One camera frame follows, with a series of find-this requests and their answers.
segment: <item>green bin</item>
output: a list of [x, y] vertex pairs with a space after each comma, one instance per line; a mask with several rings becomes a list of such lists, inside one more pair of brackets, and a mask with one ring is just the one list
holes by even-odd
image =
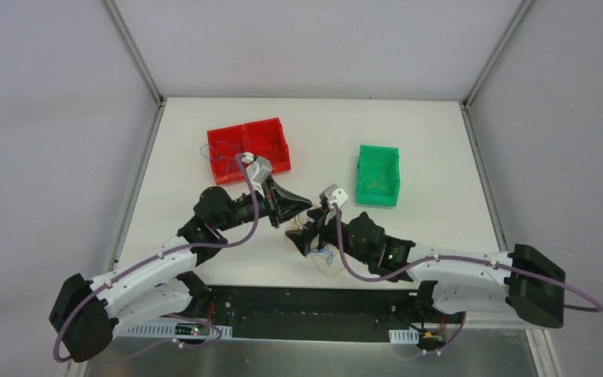
[[359, 204], [394, 207], [399, 199], [399, 149], [360, 146], [357, 165], [357, 198]]

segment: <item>red plastic bin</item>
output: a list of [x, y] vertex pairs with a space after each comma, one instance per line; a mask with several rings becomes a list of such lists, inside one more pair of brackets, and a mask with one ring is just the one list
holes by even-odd
[[252, 152], [272, 163], [273, 173], [291, 169], [290, 153], [278, 118], [240, 124], [206, 132], [211, 170], [217, 185], [243, 181], [234, 156]]

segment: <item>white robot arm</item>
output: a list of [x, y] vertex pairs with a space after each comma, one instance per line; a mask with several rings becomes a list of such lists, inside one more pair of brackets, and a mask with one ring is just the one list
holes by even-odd
[[[76, 274], [64, 282], [49, 321], [73, 360], [81, 362], [97, 355], [128, 328], [189, 310], [194, 305], [194, 288], [203, 286], [192, 273], [196, 266], [223, 247], [245, 242], [259, 218], [269, 217], [278, 228], [312, 206], [310, 200], [274, 182], [267, 159], [246, 153], [241, 160], [250, 164], [246, 169], [240, 166], [251, 190], [249, 196], [231, 199], [223, 188], [209, 187], [200, 195], [191, 220], [156, 250], [89, 280]], [[241, 241], [228, 243], [221, 235], [221, 231], [248, 222], [254, 226]]]
[[348, 224], [341, 222], [336, 212], [346, 200], [345, 190], [330, 186], [320, 194], [321, 208], [308, 210], [304, 227], [286, 231], [286, 237], [304, 256], [318, 237], [317, 248], [331, 244], [381, 276], [359, 276], [342, 253], [345, 268], [359, 280], [419, 282], [415, 308], [420, 317], [467, 311], [516, 313], [539, 326], [562, 326], [564, 289], [508, 270], [514, 267], [565, 282], [565, 272], [533, 247], [516, 245], [512, 253], [475, 255], [398, 239], [387, 235], [366, 212]]

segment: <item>white table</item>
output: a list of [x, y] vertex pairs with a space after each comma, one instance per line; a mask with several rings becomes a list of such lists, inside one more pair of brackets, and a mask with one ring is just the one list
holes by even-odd
[[[428, 101], [170, 98], [126, 236], [119, 264], [154, 250], [192, 215], [199, 194], [214, 185], [199, 154], [206, 131], [279, 117], [292, 170], [275, 176], [284, 188], [317, 202], [332, 183], [356, 189], [361, 144], [399, 148], [401, 189], [394, 208], [344, 206], [349, 221], [367, 210], [388, 234], [457, 250], [496, 252], [491, 220], [459, 105]], [[225, 186], [234, 198], [246, 185]], [[224, 249], [196, 271], [207, 284], [278, 287], [406, 288], [416, 284], [364, 283], [347, 272], [325, 277], [313, 261], [286, 251], [284, 229], [266, 218], [242, 247]], [[250, 225], [224, 232], [239, 240]], [[353, 259], [354, 269], [367, 274]], [[341, 267], [337, 256], [320, 268]]]

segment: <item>gray wall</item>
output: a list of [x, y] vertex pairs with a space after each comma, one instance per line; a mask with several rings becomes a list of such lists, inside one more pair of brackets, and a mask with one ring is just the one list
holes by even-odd
[[99, 1], [0, 1], [0, 376], [59, 368], [53, 300], [105, 268], [154, 110]]
[[[603, 302], [603, 2], [539, 1], [471, 115], [508, 244]], [[603, 375], [603, 314], [552, 336], [566, 375]]]
[[459, 99], [519, 0], [117, 3], [166, 95]]

